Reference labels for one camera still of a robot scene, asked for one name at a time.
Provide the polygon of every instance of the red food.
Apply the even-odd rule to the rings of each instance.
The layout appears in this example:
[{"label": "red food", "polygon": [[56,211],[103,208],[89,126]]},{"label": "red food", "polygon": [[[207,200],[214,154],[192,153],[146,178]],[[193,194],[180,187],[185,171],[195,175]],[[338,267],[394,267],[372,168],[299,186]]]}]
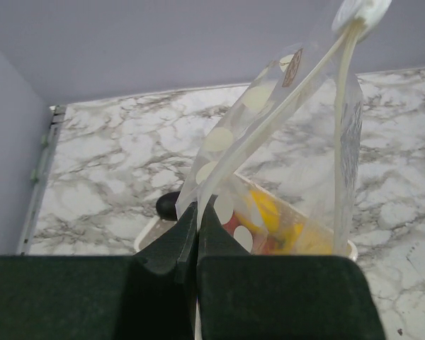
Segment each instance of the red food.
[{"label": "red food", "polygon": [[276,249],[276,239],[269,236],[266,239],[266,243],[263,246],[262,254],[263,255],[271,255],[275,249]]},{"label": "red food", "polygon": [[238,217],[236,217],[236,215],[234,213],[233,213],[233,216],[230,219],[230,221],[228,221],[227,223],[225,223],[223,225],[223,227],[225,228],[225,230],[227,230],[228,233],[230,235],[232,235],[232,236],[233,236],[234,230],[236,228],[238,228],[238,226],[240,226],[240,223],[239,223]]}]

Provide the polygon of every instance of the white polka dot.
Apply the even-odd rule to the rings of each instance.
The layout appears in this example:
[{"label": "white polka dot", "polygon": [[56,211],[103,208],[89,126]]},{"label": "white polka dot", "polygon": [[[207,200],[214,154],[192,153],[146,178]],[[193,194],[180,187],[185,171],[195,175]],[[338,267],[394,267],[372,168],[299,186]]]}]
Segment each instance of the white polka dot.
[{"label": "white polka dot", "polygon": [[256,227],[263,227],[264,221],[261,217],[260,210],[257,208],[255,203],[253,203],[250,207],[250,220]]},{"label": "white polka dot", "polygon": [[286,68],[288,67],[288,65],[290,64],[291,59],[293,58],[293,55],[287,55],[286,57],[283,57],[282,59],[280,59],[280,69],[282,70],[282,72],[286,71]]},{"label": "white polka dot", "polygon": [[250,220],[249,212],[247,211],[247,205],[243,200],[236,200],[234,202],[234,211],[242,215],[246,220]]},{"label": "white polka dot", "polygon": [[216,127],[206,136],[203,147],[206,151],[219,152],[228,149],[232,143],[232,132],[225,127]]},{"label": "white polka dot", "polygon": [[208,178],[208,176],[211,174],[211,171],[215,168],[215,166],[217,165],[216,161],[210,161],[209,163],[203,165],[200,170],[198,170],[197,172],[197,176],[196,176],[196,182],[197,184],[200,184],[201,182],[203,182],[204,180],[206,180]]},{"label": "white polka dot", "polygon": [[254,112],[263,110],[272,94],[273,86],[255,86],[248,89],[242,96],[242,103]]},{"label": "white polka dot", "polygon": [[228,223],[232,219],[233,210],[233,200],[229,193],[222,193],[215,199],[214,211],[219,218],[221,225]]},{"label": "white polka dot", "polygon": [[242,225],[238,226],[238,228],[234,230],[233,238],[250,253],[254,245],[254,238],[246,227]]}]

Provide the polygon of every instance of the black object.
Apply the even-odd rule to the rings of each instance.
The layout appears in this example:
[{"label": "black object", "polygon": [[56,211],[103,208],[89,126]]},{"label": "black object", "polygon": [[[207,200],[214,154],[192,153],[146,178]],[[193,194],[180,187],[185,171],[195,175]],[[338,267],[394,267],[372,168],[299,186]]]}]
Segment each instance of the black object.
[{"label": "black object", "polygon": [[176,221],[175,203],[178,200],[180,191],[166,193],[161,196],[156,202],[156,211],[159,217],[167,221]]},{"label": "black object", "polygon": [[0,339],[385,339],[359,267],[248,256],[192,205],[134,256],[0,257]]}]

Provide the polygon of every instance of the yellow food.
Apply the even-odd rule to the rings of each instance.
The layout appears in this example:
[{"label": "yellow food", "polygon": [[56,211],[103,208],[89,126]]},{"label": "yellow food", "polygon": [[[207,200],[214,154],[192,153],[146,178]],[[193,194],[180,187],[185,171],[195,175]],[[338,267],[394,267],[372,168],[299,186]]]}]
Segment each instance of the yellow food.
[{"label": "yellow food", "polygon": [[[270,233],[275,233],[278,231],[279,228],[279,213],[276,204],[274,203],[274,200],[270,195],[257,190],[251,190],[250,191],[251,198],[247,198],[247,206],[251,207],[251,200],[256,204],[256,207],[258,208],[261,218],[263,219],[263,223]],[[238,217],[239,221],[247,227],[251,232],[260,232],[261,229],[254,225],[251,221],[246,219],[242,214],[239,214],[236,212],[236,216]]]},{"label": "yellow food", "polygon": [[303,225],[296,225],[293,230],[287,231],[283,248],[275,250],[274,254],[331,255],[332,239],[319,228],[304,229]]}]

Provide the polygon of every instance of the gray marble veining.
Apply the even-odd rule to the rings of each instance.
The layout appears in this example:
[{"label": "gray marble veining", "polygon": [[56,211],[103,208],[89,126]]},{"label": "gray marble veining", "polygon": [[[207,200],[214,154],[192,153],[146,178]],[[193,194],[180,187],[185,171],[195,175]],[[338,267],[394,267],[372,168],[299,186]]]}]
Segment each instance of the gray marble veining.
[{"label": "gray marble veining", "polygon": [[[425,69],[360,76],[365,97],[351,239],[388,339],[425,340]],[[131,254],[163,193],[245,90],[71,105],[32,254]]]}]

